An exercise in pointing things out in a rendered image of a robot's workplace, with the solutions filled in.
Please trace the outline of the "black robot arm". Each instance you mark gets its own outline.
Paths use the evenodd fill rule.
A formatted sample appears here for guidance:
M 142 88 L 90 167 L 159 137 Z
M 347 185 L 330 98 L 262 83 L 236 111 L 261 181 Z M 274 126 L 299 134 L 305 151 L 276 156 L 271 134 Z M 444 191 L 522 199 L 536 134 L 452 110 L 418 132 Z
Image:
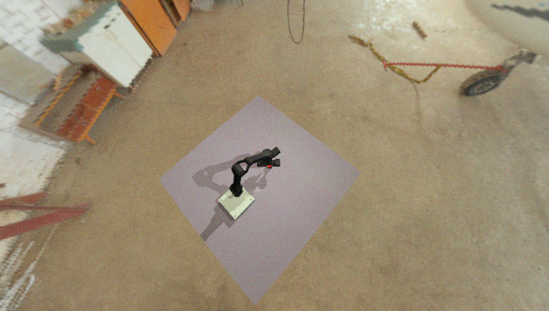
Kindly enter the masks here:
M 234 174 L 233 184 L 230 187 L 230 191 L 235 195 L 235 197 L 240 197 L 242 194 L 242 188 L 243 186 L 240 184 L 241 177 L 244 176 L 248 170 L 249 167 L 257 163 L 261 160 L 264 162 L 270 163 L 272 161 L 272 158 L 276 157 L 280 153 L 279 148 L 275 147 L 274 149 L 264 149 L 262 153 L 253 155 L 251 157 L 246 157 L 244 160 L 237 161 L 231 168 L 232 173 Z M 247 168 L 246 170 L 242 169 L 242 167 L 239 165 L 240 163 L 246 162 Z

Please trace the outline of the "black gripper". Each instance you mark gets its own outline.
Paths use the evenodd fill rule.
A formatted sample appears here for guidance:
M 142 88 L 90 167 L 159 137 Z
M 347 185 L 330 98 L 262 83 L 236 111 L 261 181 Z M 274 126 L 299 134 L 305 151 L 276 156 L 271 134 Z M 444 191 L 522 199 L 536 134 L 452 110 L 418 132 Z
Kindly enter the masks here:
M 266 167 L 267 165 L 271 165 L 272 167 L 279 167 L 280 159 L 274 159 L 270 163 L 264 162 L 263 160 L 257 162 L 258 167 Z

